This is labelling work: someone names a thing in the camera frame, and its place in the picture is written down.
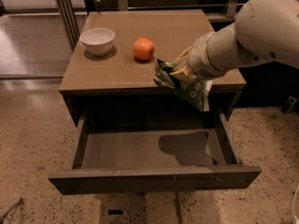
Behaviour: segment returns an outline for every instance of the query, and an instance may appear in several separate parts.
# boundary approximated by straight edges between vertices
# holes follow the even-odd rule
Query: drawer
[[[86,98],[70,165],[50,173],[63,195],[244,189],[244,165],[220,109],[201,113],[174,95]]]

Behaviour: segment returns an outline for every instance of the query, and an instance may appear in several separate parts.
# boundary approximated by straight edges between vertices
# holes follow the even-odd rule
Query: white bowl
[[[94,28],[80,36],[84,48],[95,56],[104,56],[113,47],[115,34],[107,28]]]

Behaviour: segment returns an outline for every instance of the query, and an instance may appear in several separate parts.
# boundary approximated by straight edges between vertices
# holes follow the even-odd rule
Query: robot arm
[[[273,61],[299,68],[297,0],[249,0],[234,23],[194,42],[186,60],[187,77],[209,80]]]

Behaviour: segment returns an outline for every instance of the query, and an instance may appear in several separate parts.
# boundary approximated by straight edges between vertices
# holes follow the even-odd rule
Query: floor
[[[55,15],[0,17],[0,41],[1,75],[62,73],[71,56]],[[63,196],[48,175],[66,169],[76,127],[59,84],[0,82],[0,216],[21,198],[4,223],[292,223],[298,113],[234,111],[229,126],[241,159],[263,170],[247,189]],[[293,209],[299,216],[299,199]]]

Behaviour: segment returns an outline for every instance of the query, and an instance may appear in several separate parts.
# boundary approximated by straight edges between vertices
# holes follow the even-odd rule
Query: white cord
[[[297,196],[297,192],[299,190],[299,183],[297,185],[297,189],[296,189],[296,192],[295,194],[293,195],[293,199],[292,199],[292,214],[293,216],[295,217],[296,221],[298,220],[298,217],[297,215],[295,214],[295,210],[294,210],[294,207],[295,207],[295,200],[296,200],[296,196]]]

